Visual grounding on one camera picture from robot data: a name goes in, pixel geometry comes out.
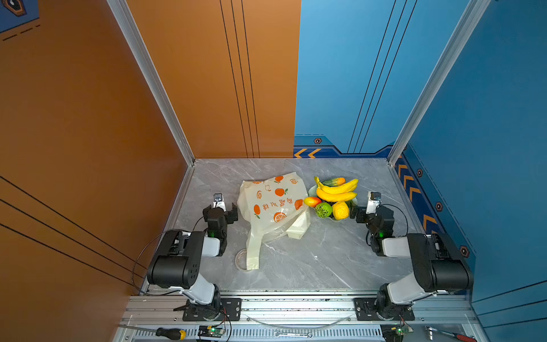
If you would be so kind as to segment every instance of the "yellow banana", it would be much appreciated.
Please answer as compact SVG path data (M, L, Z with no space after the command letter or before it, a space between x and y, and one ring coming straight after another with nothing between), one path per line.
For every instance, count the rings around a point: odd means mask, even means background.
M343 193L343 194L329 194L323 191L321 188L317 188L317 197L327 202L345 202L351 201L357 197L356 193Z
M319 178L317 177L315 177L315 182L317 183L317 187L321 188L321 190L323 190L327 194L338 195L338 194L352 192L355 189L357 189L357 183L359 182L359 180L354 179L351 182L347 182L337 187L327 187L326 185L321 183L319 181Z

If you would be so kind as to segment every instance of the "metal bracket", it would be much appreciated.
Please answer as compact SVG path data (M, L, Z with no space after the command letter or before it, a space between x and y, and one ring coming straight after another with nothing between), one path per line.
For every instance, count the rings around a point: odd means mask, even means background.
M237 322L240 320L241 316L241 298L222 298L220 299L220 312L226 310L226 315L231 322ZM210 320L204 315L199 315L193 312L192 308L184 309L184 315L182 320L185 322L217 322L222 321L224 315L219 314L216 318Z
M376 298L354 298L353 305L355 306L355 314L357 321L392 321L399 320L401 316L405 321L413 321L415 319L412 307L408 305L398 305L396 310L397 317L385 319L381 317L375 309Z

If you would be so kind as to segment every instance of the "kiwi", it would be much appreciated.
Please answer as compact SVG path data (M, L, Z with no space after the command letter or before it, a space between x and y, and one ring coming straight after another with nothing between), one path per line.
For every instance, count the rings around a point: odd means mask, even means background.
M321 218L327 218L333 213L333 208L327 202L319 203L315 207L315 213Z

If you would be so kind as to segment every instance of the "metal mounting plate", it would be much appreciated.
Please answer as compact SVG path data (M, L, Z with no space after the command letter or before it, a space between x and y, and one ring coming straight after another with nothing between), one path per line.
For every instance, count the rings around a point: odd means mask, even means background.
M376 310L374 309L374 302L376 298L354 298L353 305L355 306L355 313L358 321L385 321L378 317ZM413 321L415 319L412 308L408 306L408 309L403 309L405 306L401 306L399 314L405 321ZM390 321L397 321L398 318L394 318Z
M224 311L226 309L226 315L230 319L231 322L237 322L240 320L241 316L241 298L220 298L220 311ZM224 319L224 315L219 314L215 319L208 320L203 315L193 315L191 313L191 309L187 308L184 310L184 315L182 315L182 320L185 322L203 322L203 321L211 321L211 322L220 322Z

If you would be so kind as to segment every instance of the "red screwdriver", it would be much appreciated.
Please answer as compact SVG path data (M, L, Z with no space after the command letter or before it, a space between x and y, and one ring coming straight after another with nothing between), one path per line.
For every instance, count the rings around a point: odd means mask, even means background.
M477 342L477 340L475 340L474 338L472 337L469 337L469 336L465 336L465 335L461 335L461 334L456 334L456 333L451 333L451 332L448 332L448 331L442 331L442 330L438 330L438 329L435 329L435 328L432 328L430 326L426 326L426 330L427 332L429 333L429 339L430 340L433 340L433 332L438 332L440 334L443 334L443 335L447 335L447 336L452 336L454 337L455 339L458 339L460 341L464 341L464 342Z

